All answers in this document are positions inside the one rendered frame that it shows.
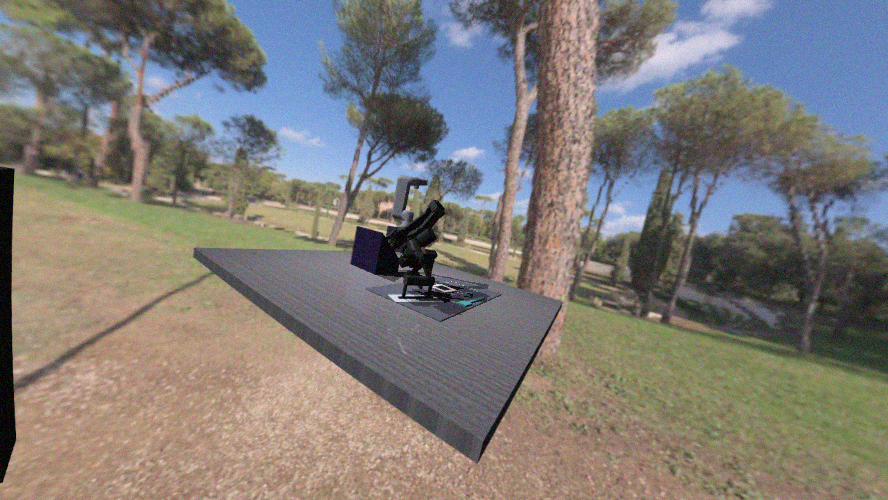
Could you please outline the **cream square tile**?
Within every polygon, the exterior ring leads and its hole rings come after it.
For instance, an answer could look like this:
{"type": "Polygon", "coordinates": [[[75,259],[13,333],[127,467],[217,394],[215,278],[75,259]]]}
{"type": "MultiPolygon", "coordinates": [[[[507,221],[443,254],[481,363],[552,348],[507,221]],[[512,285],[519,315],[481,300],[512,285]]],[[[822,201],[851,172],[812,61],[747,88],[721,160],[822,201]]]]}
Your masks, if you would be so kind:
{"type": "Polygon", "coordinates": [[[441,291],[441,292],[443,292],[443,293],[449,293],[449,292],[456,292],[456,291],[457,291],[457,290],[455,290],[455,289],[453,289],[453,288],[450,288],[450,287],[445,286],[445,285],[442,285],[442,284],[434,285],[434,286],[432,286],[432,288],[434,288],[434,289],[436,289],[436,290],[439,290],[439,291],[441,291]]]}

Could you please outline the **teal small trowel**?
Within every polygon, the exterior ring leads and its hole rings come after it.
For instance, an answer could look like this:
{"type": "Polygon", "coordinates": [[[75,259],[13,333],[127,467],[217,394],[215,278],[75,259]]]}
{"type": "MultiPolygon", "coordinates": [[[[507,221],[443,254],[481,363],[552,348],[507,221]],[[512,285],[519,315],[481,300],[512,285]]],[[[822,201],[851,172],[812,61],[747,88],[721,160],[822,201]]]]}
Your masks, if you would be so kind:
{"type": "Polygon", "coordinates": [[[471,306],[472,303],[474,303],[474,302],[477,302],[477,301],[480,301],[480,300],[484,300],[484,299],[485,299],[484,297],[480,297],[480,298],[473,299],[473,300],[470,300],[470,301],[465,301],[465,300],[464,300],[464,301],[460,301],[460,302],[457,302],[457,304],[458,304],[458,305],[461,305],[461,306],[463,306],[463,307],[467,307],[467,306],[471,306]]]}

